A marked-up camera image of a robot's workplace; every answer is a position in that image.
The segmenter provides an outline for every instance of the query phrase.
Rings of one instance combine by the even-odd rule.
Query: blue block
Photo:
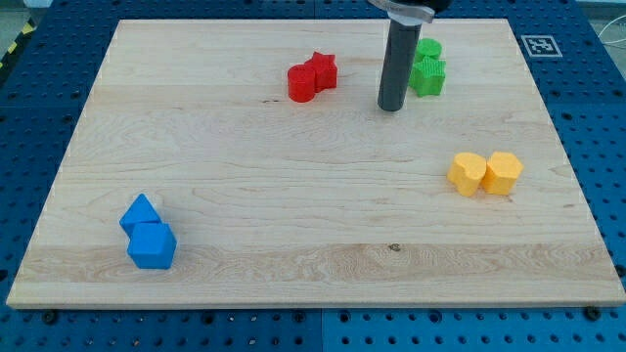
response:
[[[169,269],[176,250],[176,238],[168,224],[135,224],[128,255],[140,269]]]
[[[124,229],[128,237],[132,237],[133,229],[138,223],[160,223],[157,211],[150,204],[146,195],[140,194],[130,205],[124,216],[119,220],[119,225]]]

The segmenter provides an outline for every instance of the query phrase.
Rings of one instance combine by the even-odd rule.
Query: plastic block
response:
[[[409,85],[419,97],[439,95],[446,79],[445,68],[445,62],[426,57],[413,65]]]
[[[144,194],[137,196],[130,205],[124,216],[119,220],[119,225],[124,229],[128,237],[132,237],[134,227],[138,223],[160,223],[157,211],[150,204]]]
[[[287,73],[290,98],[306,103],[315,97],[315,69],[312,66],[292,66]]]
[[[424,38],[418,42],[418,48],[415,51],[414,63],[420,63],[424,58],[439,60],[441,56],[441,43],[434,39]]]
[[[128,255],[139,269],[169,269],[176,250],[176,238],[168,224],[136,224]]]
[[[458,153],[452,160],[448,171],[448,180],[457,186],[457,191],[465,197],[471,197],[487,170],[484,157],[474,153]]]
[[[487,172],[482,179],[485,192],[492,195],[509,194],[524,165],[512,153],[494,152],[487,161]]]
[[[336,88],[337,68],[335,55],[324,55],[314,52],[313,57],[304,64],[315,69],[315,93],[320,93],[329,88]]]

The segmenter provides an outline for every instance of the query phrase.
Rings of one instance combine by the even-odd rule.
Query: wood grain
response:
[[[122,21],[8,297],[14,308],[535,307],[625,301],[506,21],[440,21],[439,97],[376,106],[386,21]],[[338,87],[287,69],[336,54]],[[514,152],[508,197],[455,153]],[[146,193],[179,247],[137,269]]]

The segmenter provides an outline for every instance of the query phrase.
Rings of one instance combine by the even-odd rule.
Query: blue pegboard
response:
[[[610,254],[626,271],[626,83],[581,11],[572,0],[455,0],[441,16],[506,18],[520,46],[522,35],[555,38],[562,58],[522,52]],[[366,0],[55,1],[0,90],[3,302],[117,21],[166,18],[371,19],[384,13]],[[0,351],[620,351],[626,350],[625,323],[624,307],[587,314],[582,308],[50,314],[3,304]]]

